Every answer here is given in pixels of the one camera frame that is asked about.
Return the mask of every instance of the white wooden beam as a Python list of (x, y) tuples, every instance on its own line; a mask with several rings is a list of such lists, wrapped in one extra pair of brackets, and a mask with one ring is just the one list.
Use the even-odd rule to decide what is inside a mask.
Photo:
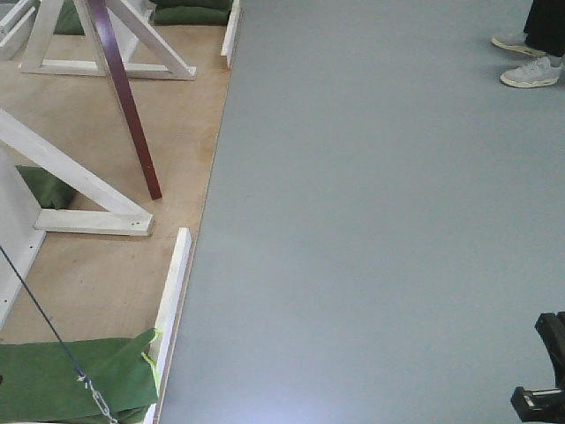
[(41, 2), (34, 28), (27, 41), (26, 51), (21, 61), (22, 72), (33, 72), (41, 67), (43, 58), (47, 54), (49, 42), (55, 32), (59, 13), (64, 0), (48, 0)]
[(108, 64), (102, 49), (102, 42), (100, 36), (96, 32), (94, 22), (88, 7), (87, 0), (73, 0), (74, 6), (79, 15), (80, 24), (85, 33), (85, 38), (90, 46), (91, 51), (94, 52), (94, 65), (102, 75), (109, 75)]
[(182, 295), (186, 280), (192, 238), (188, 228), (180, 228), (175, 249), (170, 260), (169, 274), (162, 291), (161, 304), (155, 320), (155, 328), (161, 335), (149, 346), (149, 357), (155, 361), (159, 375), (159, 401), (149, 407), (143, 424), (156, 424), (169, 377), (170, 359), (177, 336), (177, 325), (182, 313)]
[(118, 215), (90, 210), (41, 211), (35, 228), (50, 232), (108, 234), (113, 236), (149, 236), (153, 216)]
[(8, 35), (33, 6), (34, 0), (19, 0), (14, 4), (10, 11), (0, 19), (0, 41)]
[[(169, 69), (163, 64), (124, 64), (127, 76), (130, 78), (157, 78), (160, 80), (174, 79)], [(103, 76), (96, 62), (84, 60), (45, 59), (43, 65), (34, 73), (51, 73), (55, 75), (87, 75)]]
[(0, 140), (109, 212), (150, 217), (151, 214), (141, 206), (73, 161), (4, 110), (0, 110)]
[(0, 60), (10, 60), (24, 45), (34, 27), (35, 7), (29, 9), (5, 37), (0, 37)]
[(124, 0), (106, 0), (108, 8), (124, 22), (130, 30), (146, 45), (169, 69), (175, 80), (194, 80), (196, 68), (188, 66), (169, 44)]
[[(39, 203), (0, 146), (0, 245), (24, 278), (45, 238), (45, 231), (34, 228), (40, 213)], [(20, 288), (18, 277), (0, 256), (0, 328)]]
[[(149, 9), (148, 3), (150, 3), (148, 0), (139, 0), (139, 3), (137, 4), (139, 7), (137, 11), (142, 16), (142, 20), (144, 22), (148, 22), (149, 18), (151, 17), (152, 10)], [(126, 64), (132, 59), (133, 53), (138, 47), (139, 39), (134, 34), (132, 34), (127, 26), (125, 26), (124, 23), (122, 23), (112, 11), (109, 15), (110, 19), (114, 23), (114, 32), (116, 33), (117, 43), (119, 44), (122, 58), (124, 60), (124, 63)], [(125, 38), (123, 36), (124, 32), (129, 33), (131, 36), (129, 38)]]
[(226, 35), (223, 38), (222, 56), (226, 58), (228, 68), (231, 68), (231, 61), (237, 42), (237, 30), (239, 29), (239, 20), (241, 19), (241, 6), (239, 0), (234, 0), (231, 5), (230, 19), (226, 28)]

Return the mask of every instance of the wooden pole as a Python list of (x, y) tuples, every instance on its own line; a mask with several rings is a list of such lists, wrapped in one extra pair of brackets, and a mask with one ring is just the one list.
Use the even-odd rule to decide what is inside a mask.
[(102, 44), (102, 50), (108, 64), (109, 75), (116, 89), (117, 98), (120, 103), (125, 121), (130, 129), (133, 144), (137, 152), (143, 175), (147, 182), (147, 188), (151, 199), (161, 199), (162, 193), (159, 181), (153, 166), (153, 160), (149, 153), (147, 140), (141, 126), (139, 113), (133, 100), (132, 88), (125, 73), (124, 63), (117, 46), (114, 28), (109, 20), (108, 8), (105, 0), (87, 0), (93, 19), (94, 28)]

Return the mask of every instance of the white sneaker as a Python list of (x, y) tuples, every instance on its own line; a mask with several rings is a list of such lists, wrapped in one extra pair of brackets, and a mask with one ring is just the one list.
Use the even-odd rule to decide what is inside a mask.
[(501, 33), (494, 35), (493, 38), (491, 38), (491, 43), (501, 49), (517, 51), (529, 57), (537, 58), (545, 56), (545, 51), (526, 46), (525, 41), (527, 36), (528, 35), (524, 33)]
[(551, 86), (559, 79), (562, 69), (562, 64), (551, 66), (549, 58), (543, 56), (519, 68), (504, 72), (501, 81), (507, 86), (518, 88)]

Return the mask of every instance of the plywood board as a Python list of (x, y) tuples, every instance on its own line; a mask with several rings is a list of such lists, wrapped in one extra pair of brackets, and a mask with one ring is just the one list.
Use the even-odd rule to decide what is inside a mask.
[[(17, 61), (0, 64), (0, 108), (52, 142), (155, 217), (151, 238), (49, 234), (28, 282), (67, 340), (131, 337), (154, 325), (179, 227), (196, 240), (230, 72), (218, 56), (225, 28), (160, 27), (200, 78), (133, 81), (163, 199), (151, 201), (129, 134), (104, 79), (22, 74)], [(79, 37), (56, 37), (55, 54), (81, 57)], [(135, 60), (151, 62), (140, 46)], [(11, 151), (15, 162), (26, 163)], [(96, 209), (79, 196), (72, 205)], [(51, 340), (26, 296), (19, 296), (0, 331), (2, 343)]]

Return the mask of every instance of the green sandbag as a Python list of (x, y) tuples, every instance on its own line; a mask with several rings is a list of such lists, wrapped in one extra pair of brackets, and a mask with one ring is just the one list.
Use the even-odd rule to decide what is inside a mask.
[(84, 35), (79, 14), (72, 0), (64, 0), (59, 19), (56, 22), (55, 34)]
[(42, 208), (64, 209), (77, 191), (43, 168), (18, 165), (16, 168)]
[(218, 11), (229, 11), (233, 0), (151, 0), (151, 2), (161, 7), (205, 7)]
[[(149, 329), (135, 338), (68, 343), (120, 424), (139, 422), (157, 401), (154, 366), (143, 353), (156, 336)], [(108, 424), (59, 343), (0, 344), (0, 374), (0, 423)]]
[(226, 26), (229, 11), (217, 11), (204, 7), (162, 7), (157, 6), (153, 13), (156, 25), (211, 25)]

